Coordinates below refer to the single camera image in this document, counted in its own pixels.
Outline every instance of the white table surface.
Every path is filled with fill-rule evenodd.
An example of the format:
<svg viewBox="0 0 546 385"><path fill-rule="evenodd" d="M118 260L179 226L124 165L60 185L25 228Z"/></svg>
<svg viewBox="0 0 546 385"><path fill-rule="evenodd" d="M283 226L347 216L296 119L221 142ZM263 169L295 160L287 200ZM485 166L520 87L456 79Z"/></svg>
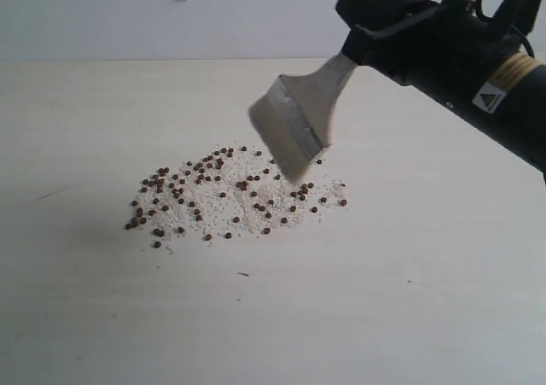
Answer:
<svg viewBox="0 0 546 385"><path fill-rule="evenodd" d="M320 227L174 255L123 230L139 179L260 145L248 104L320 63L0 64L2 384L545 382L542 176L377 73L338 104L350 204Z"/></svg>

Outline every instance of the white wall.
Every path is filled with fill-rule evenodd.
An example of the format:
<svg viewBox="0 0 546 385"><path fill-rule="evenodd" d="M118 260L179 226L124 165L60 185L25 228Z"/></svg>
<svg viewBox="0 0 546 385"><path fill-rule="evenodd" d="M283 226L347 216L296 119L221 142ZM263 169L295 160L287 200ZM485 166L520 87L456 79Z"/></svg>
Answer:
<svg viewBox="0 0 546 385"><path fill-rule="evenodd" d="M335 2L0 0L0 61L326 56L347 32Z"/></svg>

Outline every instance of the warning label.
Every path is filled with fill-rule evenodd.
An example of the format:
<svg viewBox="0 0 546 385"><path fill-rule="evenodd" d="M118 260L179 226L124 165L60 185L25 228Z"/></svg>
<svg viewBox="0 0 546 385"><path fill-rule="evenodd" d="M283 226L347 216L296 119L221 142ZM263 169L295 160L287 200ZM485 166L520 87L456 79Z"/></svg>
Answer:
<svg viewBox="0 0 546 385"><path fill-rule="evenodd" d="M510 56L479 89L472 103L488 114L493 114L506 95L541 65L541 62L522 52Z"/></svg>
<svg viewBox="0 0 546 385"><path fill-rule="evenodd" d="M492 114L505 96L506 92L504 90L500 90L487 82L481 87L472 103L488 114Z"/></svg>

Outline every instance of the brush bristles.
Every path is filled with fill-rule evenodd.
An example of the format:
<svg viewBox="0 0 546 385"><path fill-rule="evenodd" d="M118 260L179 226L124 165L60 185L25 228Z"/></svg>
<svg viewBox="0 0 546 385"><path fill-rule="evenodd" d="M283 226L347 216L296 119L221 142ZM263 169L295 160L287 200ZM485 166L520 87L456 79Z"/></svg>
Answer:
<svg viewBox="0 0 546 385"><path fill-rule="evenodd" d="M278 110L270 97L258 99L249 109L248 115L254 128L269 149L283 176L297 184L304 177L311 163L326 149L317 149L313 156L301 148L293 128L288 124L283 111Z"/></svg>

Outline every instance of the pile of seeds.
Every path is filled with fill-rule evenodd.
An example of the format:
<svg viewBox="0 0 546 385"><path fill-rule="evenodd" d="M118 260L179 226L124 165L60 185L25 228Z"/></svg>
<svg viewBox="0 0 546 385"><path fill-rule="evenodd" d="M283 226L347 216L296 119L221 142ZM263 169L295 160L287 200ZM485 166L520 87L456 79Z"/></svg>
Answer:
<svg viewBox="0 0 546 385"><path fill-rule="evenodd" d="M246 146L218 148L142 180L125 228L149 228L155 248L190 232L206 242L270 235L278 227L301 225L308 215L321 221L323 210L346 206L345 189L327 176L320 184L294 187L267 153Z"/></svg>

